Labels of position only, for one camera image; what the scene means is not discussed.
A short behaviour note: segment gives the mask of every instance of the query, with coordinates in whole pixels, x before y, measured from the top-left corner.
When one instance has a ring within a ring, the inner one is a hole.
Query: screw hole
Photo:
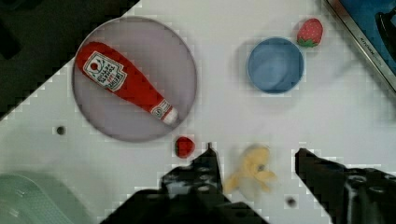
[[[240,212],[236,212],[235,213],[235,215],[237,216],[237,217],[246,217],[247,216],[247,212],[242,212],[242,211],[240,211]]]
[[[200,167],[200,168],[198,168],[198,171],[199,171],[199,172],[209,172],[210,169],[207,168],[207,167]]]
[[[199,178],[202,179],[202,180],[208,180],[208,179],[212,178],[212,176],[210,176],[210,175],[201,175]]]
[[[59,134],[59,135],[64,135],[66,133],[66,128],[64,126],[59,126],[56,129],[56,133]]]
[[[209,190],[209,186],[201,186],[198,188],[199,191],[208,191]]]
[[[295,207],[297,205],[296,200],[293,199],[292,197],[288,197],[286,199],[286,203],[288,204],[289,207]]]
[[[385,190],[382,187],[370,187],[369,190],[375,193],[384,193]]]

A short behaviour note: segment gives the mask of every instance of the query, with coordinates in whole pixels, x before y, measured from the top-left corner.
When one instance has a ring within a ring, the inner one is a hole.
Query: white table
[[[250,205],[271,223],[319,224],[329,217],[292,171],[299,147],[346,165],[396,171],[396,101],[320,1],[143,0],[125,16],[133,15],[164,22],[192,49],[199,90],[188,119],[153,142],[110,139],[79,113],[70,62],[0,122],[0,172],[55,175],[99,222],[137,190],[156,189],[162,175],[188,163],[173,152],[179,134],[194,135],[193,157],[214,142],[223,176],[245,147],[263,143],[271,147],[278,180],[272,193]],[[319,47],[304,51],[304,80],[283,96],[255,90],[245,72],[248,53],[269,36],[294,39],[298,22],[309,17],[319,18],[325,33]],[[66,135],[56,134],[59,125]],[[285,207],[285,195],[294,195],[298,208]],[[235,192],[231,200],[245,199]]]

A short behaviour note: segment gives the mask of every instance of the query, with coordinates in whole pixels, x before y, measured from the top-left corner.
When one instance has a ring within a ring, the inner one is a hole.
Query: red ketchup bottle
[[[76,56],[78,69],[120,98],[140,106],[168,125],[177,120],[172,107],[128,59],[106,44],[91,42]]]

